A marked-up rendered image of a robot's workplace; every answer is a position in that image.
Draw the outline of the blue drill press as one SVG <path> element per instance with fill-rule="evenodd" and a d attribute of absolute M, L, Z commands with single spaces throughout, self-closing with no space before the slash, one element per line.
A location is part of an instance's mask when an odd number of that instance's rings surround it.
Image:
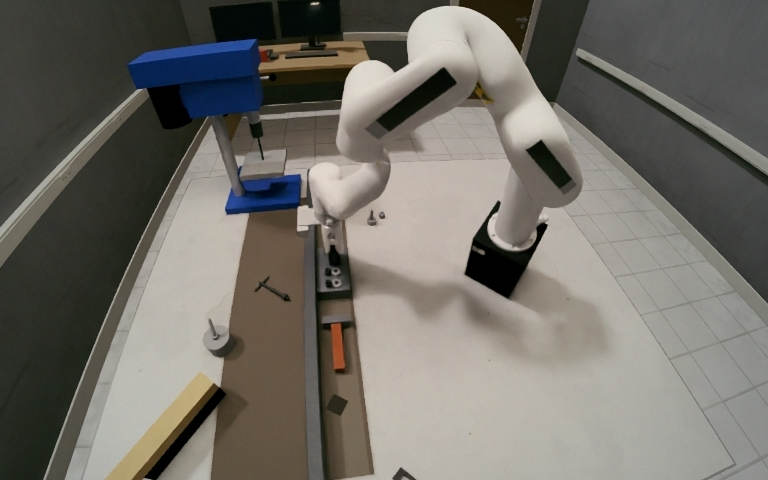
<path fill-rule="evenodd" d="M 258 41 L 250 39 L 145 52 L 127 65 L 136 89 L 147 88 L 163 129 L 210 117 L 232 186 L 227 215 L 300 206 L 301 174 L 284 175 L 287 149 L 262 151 L 260 80 L 275 81 L 276 75 L 260 77 L 260 63 Z M 238 169 L 224 117 L 242 112 L 260 152 L 246 153 Z"/>

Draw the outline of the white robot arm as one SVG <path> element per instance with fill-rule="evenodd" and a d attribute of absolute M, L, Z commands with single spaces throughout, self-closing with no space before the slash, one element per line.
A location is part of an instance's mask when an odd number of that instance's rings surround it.
<path fill-rule="evenodd" d="M 350 71 L 336 144 L 343 156 L 363 165 L 345 179 L 333 163 L 310 170 L 313 208 L 298 207 L 298 237 L 309 238 L 310 225 L 332 226 L 378 199 L 391 174 L 384 144 L 456 108 L 475 90 L 511 164 L 489 237 L 509 252 L 529 249 L 536 227 L 549 221 L 547 214 L 540 216 L 543 208 L 572 203 L 583 175 L 564 128 L 515 46 L 486 16 L 444 6 L 413 22 L 407 53 L 409 65 L 396 73 L 374 60 Z"/>

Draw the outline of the long grey rectangular bar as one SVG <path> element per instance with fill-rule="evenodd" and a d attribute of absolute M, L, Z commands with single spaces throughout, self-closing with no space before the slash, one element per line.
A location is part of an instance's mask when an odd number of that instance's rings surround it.
<path fill-rule="evenodd" d="M 316 283 L 316 225 L 310 225 L 304 255 L 304 364 L 308 480 L 327 480 L 318 296 Z"/>

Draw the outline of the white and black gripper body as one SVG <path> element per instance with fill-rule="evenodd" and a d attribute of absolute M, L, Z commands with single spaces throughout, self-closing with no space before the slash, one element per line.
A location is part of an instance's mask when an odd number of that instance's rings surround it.
<path fill-rule="evenodd" d="M 330 251 L 330 245 L 335 245 L 336 251 L 339 254 L 343 254 L 344 242 L 343 242 L 342 221 L 339 221 L 333 224 L 332 226 L 327 226 L 327 224 L 322 224 L 322 223 L 320 225 L 321 225 L 325 253 L 328 255 Z"/>

